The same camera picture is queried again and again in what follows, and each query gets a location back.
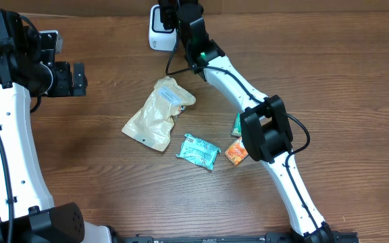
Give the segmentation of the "beige paper pouch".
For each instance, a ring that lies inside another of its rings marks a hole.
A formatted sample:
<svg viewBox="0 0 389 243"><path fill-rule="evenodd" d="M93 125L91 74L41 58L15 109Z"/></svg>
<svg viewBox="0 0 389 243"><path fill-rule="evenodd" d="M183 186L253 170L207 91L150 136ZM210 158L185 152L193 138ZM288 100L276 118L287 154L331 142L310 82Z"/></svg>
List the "beige paper pouch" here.
<svg viewBox="0 0 389 243"><path fill-rule="evenodd" d="M192 94L179 86L174 78L166 76L155 83L153 92L143 107L124 125L122 133L163 152L170 143L174 118L195 102Z"/></svg>

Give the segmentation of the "green wet wipes pack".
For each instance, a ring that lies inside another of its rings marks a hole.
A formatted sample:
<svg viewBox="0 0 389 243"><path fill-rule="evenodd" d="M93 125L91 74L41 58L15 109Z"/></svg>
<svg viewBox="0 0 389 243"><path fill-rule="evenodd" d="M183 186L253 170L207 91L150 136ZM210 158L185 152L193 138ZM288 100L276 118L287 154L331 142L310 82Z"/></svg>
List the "green wet wipes pack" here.
<svg viewBox="0 0 389 243"><path fill-rule="evenodd" d="M185 140L176 157L212 171L215 159L221 153L221 149L191 134L185 134L184 137Z"/></svg>

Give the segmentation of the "teal Kleenex tissue pack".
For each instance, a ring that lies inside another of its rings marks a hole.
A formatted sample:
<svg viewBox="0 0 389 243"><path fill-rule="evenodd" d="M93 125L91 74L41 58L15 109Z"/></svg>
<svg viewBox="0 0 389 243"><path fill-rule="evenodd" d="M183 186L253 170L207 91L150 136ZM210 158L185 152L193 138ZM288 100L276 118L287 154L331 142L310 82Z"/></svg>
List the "teal Kleenex tissue pack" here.
<svg viewBox="0 0 389 243"><path fill-rule="evenodd" d="M241 137L241 125L240 125L240 114L237 113L232 125L230 134L235 137Z"/></svg>

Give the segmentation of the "orange Kleenex tissue pack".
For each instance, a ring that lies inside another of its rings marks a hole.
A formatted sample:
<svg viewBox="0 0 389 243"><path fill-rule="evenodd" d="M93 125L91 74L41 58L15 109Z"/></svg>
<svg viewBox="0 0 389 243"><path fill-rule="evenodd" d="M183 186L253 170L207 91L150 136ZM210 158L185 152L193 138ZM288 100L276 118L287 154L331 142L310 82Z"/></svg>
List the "orange Kleenex tissue pack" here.
<svg viewBox="0 0 389 243"><path fill-rule="evenodd" d="M235 140L225 151L225 156L235 167L240 165L248 155L242 142L242 137Z"/></svg>

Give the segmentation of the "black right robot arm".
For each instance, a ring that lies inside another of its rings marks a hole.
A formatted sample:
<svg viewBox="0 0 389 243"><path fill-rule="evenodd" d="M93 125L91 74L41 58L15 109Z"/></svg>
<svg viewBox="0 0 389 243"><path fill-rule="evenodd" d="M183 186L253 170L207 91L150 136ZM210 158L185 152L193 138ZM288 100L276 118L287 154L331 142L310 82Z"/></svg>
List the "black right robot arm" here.
<svg viewBox="0 0 389 243"><path fill-rule="evenodd" d="M305 126L286 111L278 96L258 91L233 67L219 45L209 37L198 1L159 0L164 30L176 33L183 44L187 71L198 74L237 108L243 145L251 159L266 168L285 204L293 242L334 242L335 237L311 197L296 166L290 122Z"/></svg>

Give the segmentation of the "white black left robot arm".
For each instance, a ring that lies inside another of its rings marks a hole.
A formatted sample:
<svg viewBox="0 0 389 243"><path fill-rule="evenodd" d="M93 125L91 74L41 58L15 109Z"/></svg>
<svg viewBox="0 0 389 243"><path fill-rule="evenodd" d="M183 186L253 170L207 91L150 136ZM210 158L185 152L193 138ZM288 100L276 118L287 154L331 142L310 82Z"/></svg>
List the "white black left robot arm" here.
<svg viewBox="0 0 389 243"><path fill-rule="evenodd" d="M108 226L83 219L71 202L55 206L43 179L31 114L44 97L83 97L82 63L56 61L56 30L0 9L0 242L117 242Z"/></svg>

